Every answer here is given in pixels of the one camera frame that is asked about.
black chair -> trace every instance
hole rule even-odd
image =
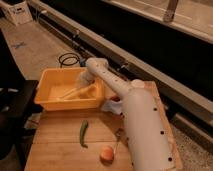
[[[26,163],[21,146],[26,133],[24,124],[32,113],[42,111],[41,106],[33,103],[37,84],[37,80],[25,80],[0,30],[0,160],[15,145],[23,168]]]

orange plastic bin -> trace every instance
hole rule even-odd
[[[69,98],[61,98],[75,88],[76,79],[86,68],[51,68],[43,71],[35,103],[47,111],[98,108],[104,100],[104,84],[100,78]]]

wooden cutting board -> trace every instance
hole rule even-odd
[[[176,169],[180,170],[182,163],[156,85],[154,82],[146,82],[145,88],[156,100]],[[89,122],[85,135],[88,149],[82,148],[79,143],[79,131],[85,119]],[[125,132],[118,143],[114,162],[105,166],[99,160],[101,147],[116,146],[115,132],[119,128],[123,128],[122,116],[99,109],[44,112],[25,171],[133,171]]]

screw hole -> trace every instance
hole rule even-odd
[[[168,161],[170,161],[170,162],[171,162],[171,161],[172,161],[172,158],[171,158],[171,157],[169,157],[169,158],[168,158]]]

metal rail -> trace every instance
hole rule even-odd
[[[61,14],[57,10],[39,0],[28,0],[30,6],[39,12],[46,10],[43,15],[58,23],[61,27],[71,32],[78,33],[78,38],[97,49],[102,54],[111,58],[119,65],[128,63],[127,70],[143,80],[154,80],[159,91],[174,102],[213,126],[213,102],[195,91],[172,79],[151,65],[138,59],[136,56],[119,48],[102,36],[80,25],[76,21]]]

